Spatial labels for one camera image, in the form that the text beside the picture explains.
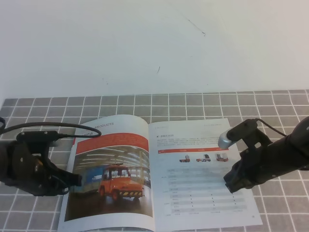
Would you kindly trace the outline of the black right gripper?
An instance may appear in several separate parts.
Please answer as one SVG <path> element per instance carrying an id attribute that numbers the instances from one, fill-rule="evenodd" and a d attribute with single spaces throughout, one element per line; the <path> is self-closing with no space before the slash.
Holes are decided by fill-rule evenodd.
<path id="1" fill-rule="evenodd" d="M 286 144 L 284 140 L 272 143 L 267 138 L 245 138 L 247 149 L 240 153 L 231 171 L 224 176 L 225 186 L 234 193 L 278 177 L 286 171 L 283 161 Z"/>

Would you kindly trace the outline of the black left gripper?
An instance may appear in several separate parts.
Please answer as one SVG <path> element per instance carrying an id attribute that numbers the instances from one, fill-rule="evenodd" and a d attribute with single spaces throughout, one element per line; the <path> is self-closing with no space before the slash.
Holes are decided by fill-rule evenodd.
<path id="1" fill-rule="evenodd" d="M 82 176 L 66 172 L 48 158 L 56 131 L 21 132 L 3 144 L 3 182 L 34 196 L 65 195 L 71 186 L 81 186 Z"/>

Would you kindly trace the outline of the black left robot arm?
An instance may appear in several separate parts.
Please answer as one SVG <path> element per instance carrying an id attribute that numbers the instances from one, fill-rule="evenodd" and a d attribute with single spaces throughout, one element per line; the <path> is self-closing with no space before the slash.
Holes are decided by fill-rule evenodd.
<path id="1" fill-rule="evenodd" d="M 58 168 L 48 158 L 57 131 L 27 131 L 0 143 L 0 181 L 34 196 L 65 195 L 82 185 L 82 176 Z"/>

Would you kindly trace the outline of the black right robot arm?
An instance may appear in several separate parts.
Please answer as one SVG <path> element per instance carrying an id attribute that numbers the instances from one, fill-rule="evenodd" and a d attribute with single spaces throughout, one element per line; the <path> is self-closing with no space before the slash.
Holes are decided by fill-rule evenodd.
<path id="1" fill-rule="evenodd" d="M 258 129 L 259 119 L 246 119 L 222 133 L 218 147 L 228 149 L 243 140 L 247 149 L 240 160 L 224 176 L 231 193 L 251 189 L 266 181 L 293 172 L 309 169 L 309 119 L 306 117 L 291 134 L 272 142 Z"/>

